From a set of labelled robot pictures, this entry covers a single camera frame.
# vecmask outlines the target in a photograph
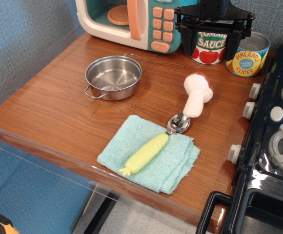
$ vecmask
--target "gray floor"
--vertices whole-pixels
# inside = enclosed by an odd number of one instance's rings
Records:
[[[105,194],[104,189],[96,188],[74,234],[84,233],[96,210],[104,201]],[[120,196],[99,234],[194,234],[195,232],[195,226],[133,199]]]

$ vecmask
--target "stove knob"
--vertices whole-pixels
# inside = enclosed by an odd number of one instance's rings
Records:
[[[261,88],[261,84],[254,83],[250,90],[249,98],[256,100],[258,98],[260,88]]]
[[[279,122],[283,119],[283,109],[280,106],[275,106],[270,111],[269,116],[273,122]]]
[[[228,153],[228,161],[231,161],[232,164],[236,164],[240,150],[241,145],[231,145]]]
[[[255,106],[255,102],[248,101],[243,110],[243,117],[246,119],[251,119],[251,115]]]

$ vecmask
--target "white mushroom stem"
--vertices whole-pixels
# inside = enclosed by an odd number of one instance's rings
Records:
[[[183,114],[197,118],[202,113],[203,104],[213,97],[213,87],[205,74],[194,73],[185,79],[184,88],[188,94],[188,100]]]

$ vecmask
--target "toy microwave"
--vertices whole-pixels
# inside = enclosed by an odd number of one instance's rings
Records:
[[[164,54],[182,42],[174,9],[194,4],[197,0],[76,0],[79,22],[89,34]]]

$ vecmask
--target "wooden countertop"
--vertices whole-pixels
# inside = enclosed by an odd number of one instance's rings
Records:
[[[87,97],[87,66],[126,53],[141,58],[138,91],[121,101]],[[264,67],[273,55],[269,53]],[[185,132],[195,138],[201,154],[172,195],[152,192],[97,163],[97,156],[129,115],[165,127],[181,113],[187,101],[183,82],[197,71],[209,77],[214,96]],[[265,73],[242,78],[231,74],[225,61],[196,64],[182,47],[163,55],[85,33],[0,106],[0,140],[197,225],[210,192],[232,193],[235,165],[227,160],[228,152],[232,144],[243,143],[249,125],[242,117],[243,108],[251,101],[252,84],[260,83]],[[213,216],[214,224],[220,212]]]

